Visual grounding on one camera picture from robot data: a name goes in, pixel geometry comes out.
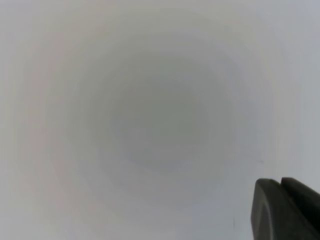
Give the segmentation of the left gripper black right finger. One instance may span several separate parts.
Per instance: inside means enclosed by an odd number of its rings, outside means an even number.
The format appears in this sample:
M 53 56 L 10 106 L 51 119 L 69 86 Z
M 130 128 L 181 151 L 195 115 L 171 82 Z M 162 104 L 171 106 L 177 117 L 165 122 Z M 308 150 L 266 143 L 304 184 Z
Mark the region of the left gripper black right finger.
M 280 184 L 311 225 L 319 225 L 320 194 L 292 177 L 283 177 Z

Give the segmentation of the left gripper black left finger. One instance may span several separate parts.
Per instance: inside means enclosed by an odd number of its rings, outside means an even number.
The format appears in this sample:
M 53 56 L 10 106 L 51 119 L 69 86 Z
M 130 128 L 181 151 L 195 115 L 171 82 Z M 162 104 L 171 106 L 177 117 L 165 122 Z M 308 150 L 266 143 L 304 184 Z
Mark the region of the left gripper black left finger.
M 281 182 L 260 178 L 255 182 L 251 209 L 254 240 L 318 240 L 320 225 L 311 225 Z

